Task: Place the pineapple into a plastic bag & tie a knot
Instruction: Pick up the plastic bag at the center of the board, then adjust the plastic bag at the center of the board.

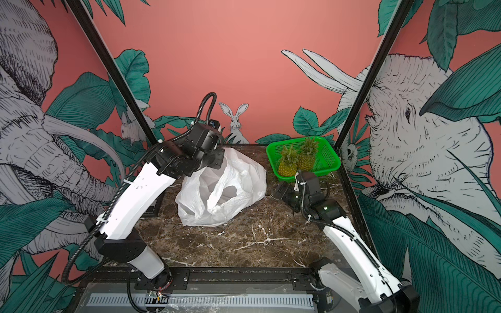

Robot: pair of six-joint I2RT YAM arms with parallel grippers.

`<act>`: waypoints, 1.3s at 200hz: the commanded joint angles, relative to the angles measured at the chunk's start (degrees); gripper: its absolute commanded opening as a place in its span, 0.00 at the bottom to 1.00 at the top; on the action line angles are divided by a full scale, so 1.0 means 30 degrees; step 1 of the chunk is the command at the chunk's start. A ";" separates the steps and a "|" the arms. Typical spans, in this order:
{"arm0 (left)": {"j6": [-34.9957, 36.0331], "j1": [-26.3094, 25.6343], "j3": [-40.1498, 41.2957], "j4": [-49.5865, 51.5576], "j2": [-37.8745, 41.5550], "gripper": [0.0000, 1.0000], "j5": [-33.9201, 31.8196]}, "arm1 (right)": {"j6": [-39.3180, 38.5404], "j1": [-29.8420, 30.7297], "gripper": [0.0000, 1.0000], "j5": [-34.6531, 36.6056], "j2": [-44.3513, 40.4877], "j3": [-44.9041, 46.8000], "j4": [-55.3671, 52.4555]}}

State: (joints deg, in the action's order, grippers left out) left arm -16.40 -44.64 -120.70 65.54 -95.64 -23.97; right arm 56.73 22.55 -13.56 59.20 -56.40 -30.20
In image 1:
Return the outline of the yellow ripe pineapple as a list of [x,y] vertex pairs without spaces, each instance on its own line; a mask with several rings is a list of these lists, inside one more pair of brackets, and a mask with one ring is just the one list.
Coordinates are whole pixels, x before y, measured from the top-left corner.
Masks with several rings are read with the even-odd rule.
[[281,152],[278,174],[283,177],[295,176],[298,160],[298,152],[292,146],[285,146]]

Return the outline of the greenish brown pineapple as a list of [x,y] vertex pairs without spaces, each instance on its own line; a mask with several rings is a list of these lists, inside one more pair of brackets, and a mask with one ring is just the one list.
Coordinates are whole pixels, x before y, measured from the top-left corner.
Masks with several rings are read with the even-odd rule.
[[316,162],[318,152],[318,142],[313,137],[306,138],[300,149],[298,159],[298,169],[301,171],[310,171],[313,169]]

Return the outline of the white plastic bag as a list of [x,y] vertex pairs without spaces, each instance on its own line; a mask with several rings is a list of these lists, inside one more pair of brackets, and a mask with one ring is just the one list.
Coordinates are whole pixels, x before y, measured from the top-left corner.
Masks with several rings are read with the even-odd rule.
[[233,219],[266,194],[266,170],[226,147],[220,169],[205,167],[185,177],[175,202],[184,226],[216,227]]

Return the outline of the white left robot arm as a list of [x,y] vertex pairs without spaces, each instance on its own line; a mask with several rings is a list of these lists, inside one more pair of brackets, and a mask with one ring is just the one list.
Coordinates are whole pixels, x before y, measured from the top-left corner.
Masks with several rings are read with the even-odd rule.
[[202,168],[220,169],[223,136],[215,122],[195,123],[183,138],[158,143],[146,154],[136,178],[124,185],[108,209],[97,219],[95,246],[105,258],[126,263],[139,271],[139,287],[163,291],[172,284],[169,267],[135,230],[148,207],[177,179]]

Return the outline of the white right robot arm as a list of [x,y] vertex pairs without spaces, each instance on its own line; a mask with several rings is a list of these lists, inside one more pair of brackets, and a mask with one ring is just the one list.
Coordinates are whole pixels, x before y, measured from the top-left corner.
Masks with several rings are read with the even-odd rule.
[[273,198],[315,224],[339,249],[354,272],[322,260],[314,265],[322,287],[340,295],[358,312],[417,312],[420,295],[394,277],[362,240],[341,205],[322,192],[313,172],[298,172],[293,185],[283,181]]

